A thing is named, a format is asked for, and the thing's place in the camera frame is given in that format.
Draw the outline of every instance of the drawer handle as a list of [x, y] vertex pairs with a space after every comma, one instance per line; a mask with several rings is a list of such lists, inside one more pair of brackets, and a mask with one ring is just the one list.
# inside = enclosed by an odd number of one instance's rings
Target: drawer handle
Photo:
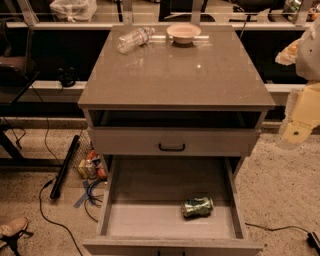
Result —
[[182, 144], [181, 148], [164, 148], [161, 143], [159, 143], [159, 149], [161, 151], [170, 151], [170, 152], [181, 152], [186, 149], [186, 145]]
[[[161, 256], [160, 251], [158, 251], [158, 256]], [[185, 252], [183, 252], [183, 253], [182, 253], [182, 256], [186, 256], [186, 253], [185, 253]]]

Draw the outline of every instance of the power strip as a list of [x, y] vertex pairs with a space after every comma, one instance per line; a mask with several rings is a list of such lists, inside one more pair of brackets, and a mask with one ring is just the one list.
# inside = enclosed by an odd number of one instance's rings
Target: power strip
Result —
[[308, 233], [308, 244], [315, 248], [317, 253], [320, 255], [320, 240], [315, 232]]

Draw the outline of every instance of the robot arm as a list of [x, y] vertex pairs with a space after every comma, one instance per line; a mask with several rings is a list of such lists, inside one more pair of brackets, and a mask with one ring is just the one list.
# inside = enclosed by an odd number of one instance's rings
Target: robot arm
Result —
[[308, 85], [302, 91], [292, 92], [286, 108], [287, 116], [282, 122], [278, 145], [286, 149], [294, 149], [301, 145], [311, 134], [312, 130], [320, 125], [320, 82]]
[[290, 93], [286, 118], [279, 130], [278, 145], [293, 149], [320, 125], [320, 18], [282, 53], [276, 61], [284, 65], [295, 63], [297, 74], [309, 81], [303, 90]]

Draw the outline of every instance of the crushed can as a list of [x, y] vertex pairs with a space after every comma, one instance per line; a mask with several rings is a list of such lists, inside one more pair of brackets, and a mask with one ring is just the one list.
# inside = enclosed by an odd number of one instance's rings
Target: crushed can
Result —
[[213, 211], [213, 201], [210, 197], [188, 199], [183, 202], [181, 211], [186, 218], [208, 216]]

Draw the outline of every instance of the drawer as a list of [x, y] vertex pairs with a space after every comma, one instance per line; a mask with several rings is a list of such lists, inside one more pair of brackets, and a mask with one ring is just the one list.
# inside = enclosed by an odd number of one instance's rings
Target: drawer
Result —
[[259, 130], [89, 128], [100, 154], [248, 156]]
[[[84, 241], [92, 255], [250, 256], [228, 158], [116, 156], [98, 223]], [[185, 219], [184, 200], [209, 196], [208, 217]]]

